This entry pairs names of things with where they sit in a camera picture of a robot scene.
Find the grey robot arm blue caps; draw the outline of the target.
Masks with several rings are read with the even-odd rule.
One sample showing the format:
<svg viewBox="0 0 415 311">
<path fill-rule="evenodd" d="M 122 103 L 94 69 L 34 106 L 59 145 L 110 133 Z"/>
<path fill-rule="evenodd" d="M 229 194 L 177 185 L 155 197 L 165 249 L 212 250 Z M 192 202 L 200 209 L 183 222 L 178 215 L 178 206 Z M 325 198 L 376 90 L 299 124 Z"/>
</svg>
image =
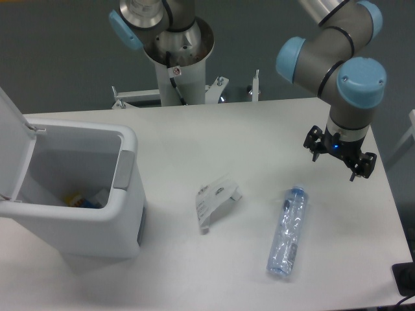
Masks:
<svg viewBox="0 0 415 311">
<path fill-rule="evenodd" d="M 361 146 L 387 78 L 379 62 L 357 53 L 380 32 L 382 14 L 369 1 L 301 5 L 320 27 L 320 35 L 313 41 L 287 40 L 276 57 L 276 71 L 330 105 L 326 127 L 312 127 L 303 145 L 314 158 L 329 154 L 353 177 L 369 178 L 377 157 Z M 208 102 L 206 60 L 214 36 L 196 15 L 193 1 L 121 1 L 108 19 L 129 49 L 144 50 L 152 60 L 163 106 Z"/>
</svg>

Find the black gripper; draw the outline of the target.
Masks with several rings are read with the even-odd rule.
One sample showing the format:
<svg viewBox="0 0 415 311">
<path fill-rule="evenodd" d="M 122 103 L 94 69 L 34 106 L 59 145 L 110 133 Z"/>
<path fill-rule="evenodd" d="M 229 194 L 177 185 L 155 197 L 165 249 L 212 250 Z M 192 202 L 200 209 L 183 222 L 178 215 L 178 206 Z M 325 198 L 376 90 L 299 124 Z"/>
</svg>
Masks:
<svg viewBox="0 0 415 311">
<path fill-rule="evenodd" d="M 316 162 L 320 154 L 329 154 L 343 162 L 351 170 L 350 181 L 355 178 L 368 179 L 377 161 L 375 153 L 361 152 L 365 128 L 348 130 L 336 124 L 327 124 L 323 131 L 313 126 L 306 135 L 303 146 L 312 153 Z"/>
</svg>

